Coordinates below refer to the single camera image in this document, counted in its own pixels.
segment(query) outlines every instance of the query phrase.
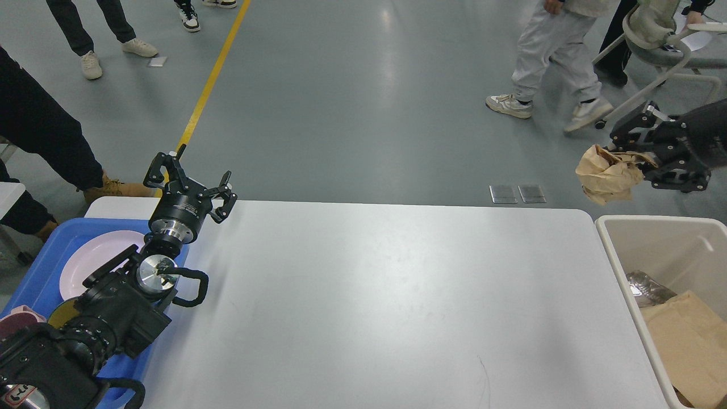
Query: pink plate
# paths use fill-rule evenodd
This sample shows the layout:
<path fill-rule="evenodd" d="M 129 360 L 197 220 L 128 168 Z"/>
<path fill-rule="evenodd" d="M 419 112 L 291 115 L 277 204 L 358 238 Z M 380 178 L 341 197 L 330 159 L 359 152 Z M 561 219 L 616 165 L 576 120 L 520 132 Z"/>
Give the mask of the pink plate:
<path fill-rule="evenodd" d="M 144 235 L 131 230 L 109 231 L 82 245 L 71 255 L 60 272 L 58 287 L 63 300 L 83 294 L 86 291 L 83 281 L 130 245 L 141 248 L 144 245 Z"/>

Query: black cloth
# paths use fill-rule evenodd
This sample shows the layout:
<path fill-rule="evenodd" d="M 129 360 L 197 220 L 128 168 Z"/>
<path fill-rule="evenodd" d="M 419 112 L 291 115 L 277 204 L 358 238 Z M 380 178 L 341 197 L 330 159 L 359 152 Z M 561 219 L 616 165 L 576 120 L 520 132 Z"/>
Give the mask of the black cloth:
<path fill-rule="evenodd" d="M 96 2 L 101 7 L 106 24 L 117 40 L 125 43 L 136 38 L 134 29 L 126 21 L 119 0 L 96 0 Z M 84 30 L 76 5 L 71 0 L 46 0 L 46 3 L 71 49 L 79 56 L 93 51 L 93 40 Z"/>
<path fill-rule="evenodd" d="M 103 170 L 81 132 L 66 112 L 33 77 L 0 47 L 0 135 L 18 148 L 38 154 L 61 178 L 86 190 L 103 186 Z M 0 181 L 10 178 L 3 164 Z M 46 208 L 27 192 L 0 223 L 26 234 L 51 220 Z"/>
<path fill-rule="evenodd" d="M 636 7 L 638 0 L 621 0 L 619 6 L 616 8 L 614 18 L 611 19 L 611 24 L 608 25 L 608 31 L 606 36 L 603 37 L 603 43 L 599 52 L 604 51 L 606 47 L 611 45 L 612 42 L 616 41 L 623 33 L 623 21 L 626 15 L 629 14 L 632 8 Z M 691 9 L 698 12 L 704 12 L 707 5 L 710 4 L 710 0 L 692 0 Z M 622 42 L 616 48 L 611 50 L 608 54 L 604 55 L 603 58 L 598 61 L 598 66 L 608 72 L 623 72 L 626 68 L 626 64 L 629 62 L 631 57 L 631 50 L 626 42 Z"/>

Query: trash bin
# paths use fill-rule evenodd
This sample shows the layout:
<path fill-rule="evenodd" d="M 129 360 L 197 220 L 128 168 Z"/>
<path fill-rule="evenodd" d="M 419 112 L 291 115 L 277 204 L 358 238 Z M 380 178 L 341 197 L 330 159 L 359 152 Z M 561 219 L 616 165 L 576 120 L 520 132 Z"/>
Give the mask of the trash bin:
<path fill-rule="evenodd" d="M 595 225 L 667 402 L 673 409 L 685 409 L 651 340 L 626 273 L 641 270 L 677 294 L 692 290 L 727 321 L 727 227 L 706 218 L 639 215 L 607 215 Z"/>

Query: blue tray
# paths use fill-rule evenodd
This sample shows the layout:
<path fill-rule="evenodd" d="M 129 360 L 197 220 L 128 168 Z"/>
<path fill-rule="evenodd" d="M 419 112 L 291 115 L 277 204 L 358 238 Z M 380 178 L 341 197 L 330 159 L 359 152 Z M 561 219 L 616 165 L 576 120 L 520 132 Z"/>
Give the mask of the blue tray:
<path fill-rule="evenodd" d="M 53 231 L 50 239 L 43 246 L 20 286 L 0 313 L 0 317 L 8 315 L 10 310 L 16 306 L 27 305 L 47 318 L 63 302 L 58 282 L 68 259 L 89 240 L 117 230 L 133 230 L 147 234 L 149 232 L 148 221 L 76 218 L 62 223 Z M 181 254 L 175 260 L 177 265 L 184 265 L 187 252 L 187 246 L 183 246 Z M 134 360 L 126 355 L 111 357 L 98 376 L 101 378 L 132 378 L 141 381 L 153 347 L 154 344 L 151 344 Z M 126 389 L 110 389 L 97 408 L 120 408 L 131 399 L 132 395 L 133 392 Z"/>

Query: white sneaker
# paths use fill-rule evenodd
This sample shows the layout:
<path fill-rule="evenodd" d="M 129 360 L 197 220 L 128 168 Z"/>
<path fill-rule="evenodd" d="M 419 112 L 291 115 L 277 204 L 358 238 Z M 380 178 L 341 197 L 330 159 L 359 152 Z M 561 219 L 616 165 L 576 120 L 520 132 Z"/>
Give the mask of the white sneaker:
<path fill-rule="evenodd" d="M 202 4 L 210 7 L 222 7 L 223 9 L 234 9 L 237 7 L 237 0 L 202 0 Z"/>
<path fill-rule="evenodd" d="M 87 52 L 81 57 L 81 71 L 88 80 L 99 78 L 103 75 L 101 65 L 98 63 L 98 57 L 93 51 Z"/>
<path fill-rule="evenodd" d="M 485 104 L 492 111 L 515 118 L 528 119 L 533 116 L 533 103 L 524 105 L 515 99 L 515 94 L 492 95 L 485 99 Z"/>
<path fill-rule="evenodd" d="M 156 47 L 139 39 L 132 39 L 123 43 L 121 50 L 124 52 L 133 52 L 141 57 L 153 57 L 159 53 Z"/>
<path fill-rule="evenodd" d="M 190 33 L 196 33 L 199 31 L 199 21 L 197 21 L 197 12 L 194 11 L 192 4 L 187 1 L 181 5 L 177 4 L 180 10 L 180 18 L 182 19 L 182 25 L 186 31 Z"/>
<path fill-rule="evenodd" d="M 579 103 L 573 110 L 573 119 L 564 131 L 573 132 L 602 119 L 614 107 L 605 98 L 596 98 L 591 103 Z"/>

